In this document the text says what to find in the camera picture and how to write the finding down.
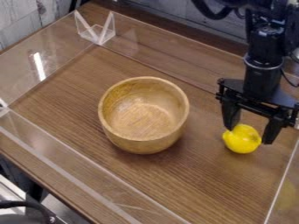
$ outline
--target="wooden table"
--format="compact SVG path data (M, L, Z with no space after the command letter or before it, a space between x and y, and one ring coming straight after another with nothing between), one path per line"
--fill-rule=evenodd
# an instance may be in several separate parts
M85 4L80 11L84 17L94 21L108 14L108 10L96 3ZM0 142L2 155L92 222L129 222L102 206L94 197L93 192L102 190L100 187L105 181L94 168L97 165L189 223L264 221L297 132L284 129L273 145L260 146L253 154L245 156L225 149L220 139L224 131L220 104L212 91L216 88L214 80L224 74L242 77L242 62L237 55L200 42L193 42L189 48L194 52L189 56L185 53L185 57L190 57L190 61L197 53L198 59L193 61L197 60L197 64L182 64L181 59L173 63L181 63L180 73L192 66L197 70L180 77L176 72L162 73L93 45L10 107L82 155L88 163L66 151L57 151L54 147L58 146L53 145L44 153L58 169L44 163L4 135ZM145 55L150 55L150 49L144 46L137 57ZM170 71L170 65L165 65L164 69ZM137 156L118 150L105 138L97 117L98 98L108 87L136 76L154 76L173 82L190 102L181 140L170 149L150 156ZM267 124L264 118L247 112L242 113L241 121L260 132ZM30 137L32 144L42 147L38 137L29 135L26 130L22 134ZM121 195L118 200L118 206L125 208L129 201ZM157 222L150 222L148 218L141 223Z

